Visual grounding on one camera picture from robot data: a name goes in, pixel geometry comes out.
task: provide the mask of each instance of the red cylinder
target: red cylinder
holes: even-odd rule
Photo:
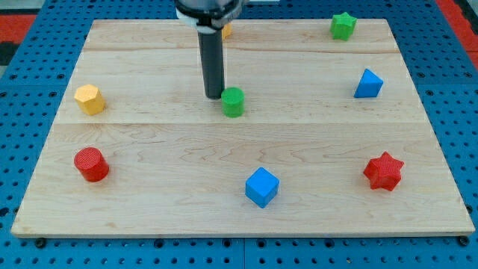
[[[99,149],[87,147],[75,156],[75,166],[81,175],[89,182],[98,182],[106,177],[110,167]]]

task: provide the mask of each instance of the red surface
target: red surface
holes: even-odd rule
[[[99,149],[87,147],[75,156],[75,166],[89,182],[98,182],[106,177],[110,167]]]
[[[441,12],[462,43],[475,68],[478,69],[478,58],[473,52],[478,52],[478,36],[471,30],[470,22],[463,17],[462,9],[453,0],[436,0]]]
[[[390,154],[384,152],[380,158],[373,158],[368,162],[364,174],[370,180],[370,188],[384,188],[393,191],[398,182],[402,180],[400,169],[403,161],[394,159]]]
[[[0,15],[0,43],[20,44],[37,15]]]

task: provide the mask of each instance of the red star block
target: red star block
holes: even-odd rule
[[[388,152],[384,152],[380,158],[371,159],[364,174],[370,180],[370,188],[384,188],[393,191],[398,182],[402,179],[400,168],[405,163],[394,159]]]

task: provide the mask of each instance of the wooden board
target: wooden board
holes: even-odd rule
[[[376,237],[467,235],[474,226],[385,20],[360,19],[348,42],[330,20],[238,20],[226,83],[246,111],[205,98],[196,32],[174,20],[95,21],[12,228],[36,238]],[[364,68],[385,80],[354,99]],[[94,117],[75,89],[100,87]],[[74,154],[111,165],[96,184]],[[393,192],[362,171],[384,150],[405,161]],[[245,181],[281,180],[260,209]]]

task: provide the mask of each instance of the green block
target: green block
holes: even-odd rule
[[[223,113],[227,117],[239,117],[244,113],[244,93],[238,87],[229,87],[221,94]]]
[[[353,34],[356,23],[357,18],[349,15],[347,12],[343,12],[340,15],[334,15],[332,17],[332,24],[330,25],[332,38],[347,41]]]

